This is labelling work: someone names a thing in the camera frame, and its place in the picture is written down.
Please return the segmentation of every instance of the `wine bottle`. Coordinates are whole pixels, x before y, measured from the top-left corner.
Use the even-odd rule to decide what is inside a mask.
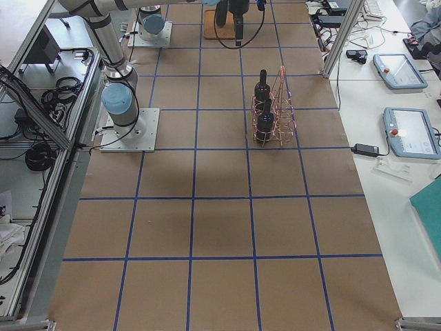
[[[256,98],[255,105],[257,110],[263,110],[263,103],[269,98],[269,92],[270,88],[267,84],[267,71],[265,69],[262,69],[260,71],[259,82],[254,88],[254,97]]]
[[[260,142],[269,140],[274,123],[274,114],[271,113],[271,99],[266,99],[263,105],[263,112],[257,116],[256,138]]]

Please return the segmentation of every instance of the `touchscreen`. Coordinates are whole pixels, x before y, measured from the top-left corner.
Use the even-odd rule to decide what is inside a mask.
[[[422,112],[394,110],[402,149],[408,153],[435,154],[432,146],[431,133]]]
[[[420,84],[421,80],[404,55],[381,55],[381,61],[398,85]]]

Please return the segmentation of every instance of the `person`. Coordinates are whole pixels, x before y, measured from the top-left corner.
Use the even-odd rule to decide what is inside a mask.
[[[425,43],[437,45],[441,43],[441,6],[430,8],[426,16],[413,23],[410,27],[412,37],[421,46]],[[430,52],[427,59],[432,63],[436,70],[441,70],[441,53]]]

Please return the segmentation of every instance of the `copper wire rack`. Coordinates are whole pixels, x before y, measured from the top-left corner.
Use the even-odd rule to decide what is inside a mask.
[[[252,119],[253,119],[253,140],[262,143],[262,147],[269,141],[278,141],[280,146],[294,139],[294,130],[297,125],[294,121],[294,107],[291,102],[291,92],[286,84],[286,71],[284,66],[280,66],[276,80],[271,87],[269,97],[272,99],[271,112],[274,114],[274,124],[270,133],[263,133],[264,139],[257,137],[257,119],[261,110],[257,105],[262,102],[252,97]]]

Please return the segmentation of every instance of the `wooden block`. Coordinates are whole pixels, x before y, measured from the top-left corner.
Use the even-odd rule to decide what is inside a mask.
[[[204,13],[204,38],[216,39],[213,27],[214,10],[206,10]],[[227,13],[227,22],[223,28],[216,27],[219,39],[235,39],[233,14]]]

